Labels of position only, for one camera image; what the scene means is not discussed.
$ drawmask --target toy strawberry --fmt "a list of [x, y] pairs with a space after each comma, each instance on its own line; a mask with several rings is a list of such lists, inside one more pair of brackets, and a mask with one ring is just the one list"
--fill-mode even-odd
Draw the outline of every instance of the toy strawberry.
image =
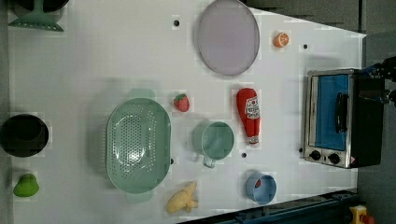
[[175, 97], [174, 105], [181, 112], [186, 112], [190, 108], [189, 98], [187, 98], [186, 94], [184, 93], [180, 94], [179, 96]]
[[260, 181], [260, 180], [258, 180], [257, 182], [256, 182], [256, 185], [254, 186], [254, 188], [258, 188], [259, 186], [261, 186], [262, 185], [262, 182]]

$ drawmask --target green mug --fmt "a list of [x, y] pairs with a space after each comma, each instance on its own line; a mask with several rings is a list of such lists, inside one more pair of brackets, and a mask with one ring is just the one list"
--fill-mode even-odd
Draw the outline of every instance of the green mug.
[[204, 155], [204, 166], [215, 167], [233, 150], [233, 130], [221, 121], [203, 121], [193, 132], [192, 144]]

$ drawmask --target white table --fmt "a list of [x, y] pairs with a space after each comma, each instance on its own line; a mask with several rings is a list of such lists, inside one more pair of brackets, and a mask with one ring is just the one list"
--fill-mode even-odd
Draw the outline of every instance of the white table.
[[[357, 187], [357, 170], [304, 161], [298, 149], [306, 72], [360, 68], [363, 35], [252, 9], [259, 56], [246, 73], [224, 77], [205, 67], [194, 44], [196, 21], [209, 3], [72, 0], [59, 21], [64, 33], [9, 28], [11, 115], [36, 114], [50, 127], [42, 152], [12, 159], [13, 185], [33, 172], [41, 187], [32, 198], [14, 196], [15, 224], [175, 223], [257, 207], [244, 190], [252, 170], [275, 177], [271, 203]], [[284, 49], [272, 45], [276, 31], [290, 34]], [[245, 86], [261, 101], [259, 149], [247, 148], [236, 113], [234, 95]], [[168, 112], [175, 160], [161, 185], [140, 197], [116, 189], [104, 161], [107, 119], [136, 87], [153, 89]], [[172, 107], [178, 92], [190, 96], [186, 114]], [[225, 120], [236, 137], [233, 152], [214, 169], [191, 145], [202, 119]], [[166, 202], [190, 180], [198, 183], [199, 207], [168, 215]]]

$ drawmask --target ketchup bottle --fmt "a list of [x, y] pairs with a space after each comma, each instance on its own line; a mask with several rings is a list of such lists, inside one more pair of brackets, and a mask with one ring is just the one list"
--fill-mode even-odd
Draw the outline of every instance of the ketchup bottle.
[[244, 88], [236, 94], [236, 105], [239, 117], [245, 126], [247, 141], [254, 147], [259, 143], [260, 109], [257, 93], [250, 88]]

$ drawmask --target blue surface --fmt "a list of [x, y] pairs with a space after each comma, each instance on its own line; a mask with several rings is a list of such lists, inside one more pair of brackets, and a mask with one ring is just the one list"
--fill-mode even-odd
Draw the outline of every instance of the blue surface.
[[335, 131], [334, 117], [337, 94], [348, 94], [348, 81], [348, 75], [319, 77], [315, 147], [346, 150], [347, 134]]

